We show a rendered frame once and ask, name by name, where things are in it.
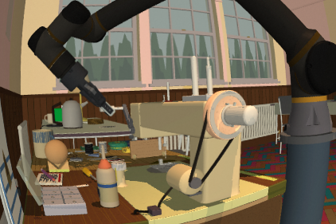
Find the colorful floor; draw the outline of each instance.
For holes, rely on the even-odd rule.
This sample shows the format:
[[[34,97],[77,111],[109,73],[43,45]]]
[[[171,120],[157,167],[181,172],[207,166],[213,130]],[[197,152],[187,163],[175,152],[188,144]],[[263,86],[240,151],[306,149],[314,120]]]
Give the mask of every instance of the colorful floor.
[[[241,170],[253,171],[277,178],[286,177],[287,147],[283,144],[279,154],[279,143],[261,144],[241,151]],[[330,145],[329,172],[326,197],[321,224],[336,224],[336,140]]]

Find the bottle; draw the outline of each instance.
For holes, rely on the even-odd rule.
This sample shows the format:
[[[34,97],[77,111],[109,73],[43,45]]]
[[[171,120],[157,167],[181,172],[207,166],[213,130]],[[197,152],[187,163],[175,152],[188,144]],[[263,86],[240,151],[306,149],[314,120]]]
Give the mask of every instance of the bottle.
[[[100,205],[103,207],[117,207],[119,205],[119,194],[115,179],[115,170],[105,158],[105,148],[102,147],[102,159],[96,171],[98,195]]]

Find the beige sewing machine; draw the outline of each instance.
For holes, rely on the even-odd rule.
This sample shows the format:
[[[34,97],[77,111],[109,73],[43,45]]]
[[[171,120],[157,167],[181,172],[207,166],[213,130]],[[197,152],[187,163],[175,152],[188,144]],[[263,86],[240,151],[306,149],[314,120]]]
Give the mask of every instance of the beige sewing machine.
[[[199,188],[193,189],[188,185],[191,167],[176,165],[167,173],[167,182],[174,189],[188,195],[201,191],[199,195],[190,196],[201,203],[215,202],[240,193],[240,133],[245,125],[256,122],[258,115],[256,108],[246,106],[244,99],[231,90],[216,92],[205,101],[131,104],[136,137],[150,138],[177,134],[190,136],[191,166],[195,160],[206,112],[208,123],[196,167],[196,176],[202,179],[229,139],[234,138],[231,145]]]

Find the brown egg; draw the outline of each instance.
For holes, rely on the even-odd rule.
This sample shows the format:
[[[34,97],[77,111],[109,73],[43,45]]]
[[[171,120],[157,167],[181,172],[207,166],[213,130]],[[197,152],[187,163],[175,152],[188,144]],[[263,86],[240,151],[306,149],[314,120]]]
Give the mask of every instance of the brown egg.
[[[68,158],[68,149],[60,140],[51,140],[45,145],[45,156],[51,163],[61,164]]]

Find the gray kettle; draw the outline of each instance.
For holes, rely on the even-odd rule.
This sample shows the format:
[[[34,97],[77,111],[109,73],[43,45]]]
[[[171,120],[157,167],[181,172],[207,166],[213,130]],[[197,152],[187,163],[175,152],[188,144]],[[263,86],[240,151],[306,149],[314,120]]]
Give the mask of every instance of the gray kettle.
[[[75,100],[67,100],[62,106],[62,124],[63,128],[82,128],[83,117],[81,108],[88,102],[79,104]]]

